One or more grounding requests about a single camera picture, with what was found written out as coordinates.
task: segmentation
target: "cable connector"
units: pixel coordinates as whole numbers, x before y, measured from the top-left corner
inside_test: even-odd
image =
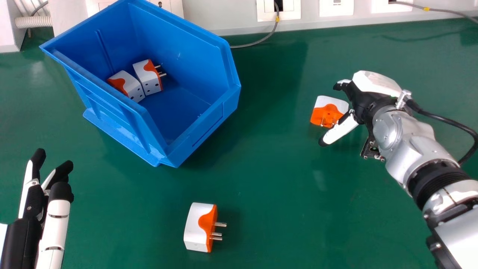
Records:
[[[226,223],[217,222],[215,204],[192,203],[184,229],[183,240],[186,249],[211,252],[213,241],[222,241],[222,233],[215,232],[216,227],[226,226]]]

